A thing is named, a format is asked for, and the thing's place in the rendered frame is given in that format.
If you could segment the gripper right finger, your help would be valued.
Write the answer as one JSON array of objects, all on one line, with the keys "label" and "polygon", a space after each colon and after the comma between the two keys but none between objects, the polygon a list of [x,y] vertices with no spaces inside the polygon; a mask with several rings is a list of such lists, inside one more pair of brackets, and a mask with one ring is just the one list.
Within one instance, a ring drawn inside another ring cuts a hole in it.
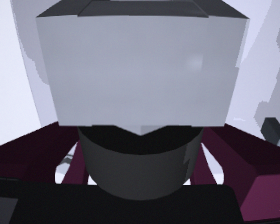
[{"label": "gripper right finger", "polygon": [[233,127],[205,126],[190,185],[217,184],[202,144],[234,189],[244,223],[280,219],[280,147]]}]

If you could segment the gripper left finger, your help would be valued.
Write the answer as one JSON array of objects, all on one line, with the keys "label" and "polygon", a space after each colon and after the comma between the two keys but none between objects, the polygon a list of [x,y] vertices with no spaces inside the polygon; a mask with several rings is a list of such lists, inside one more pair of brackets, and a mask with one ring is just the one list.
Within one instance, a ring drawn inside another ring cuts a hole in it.
[{"label": "gripper left finger", "polygon": [[88,184],[77,126],[59,126],[58,121],[0,145],[0,176],[56,183],[56,168],[76,143],[61,183]]}]

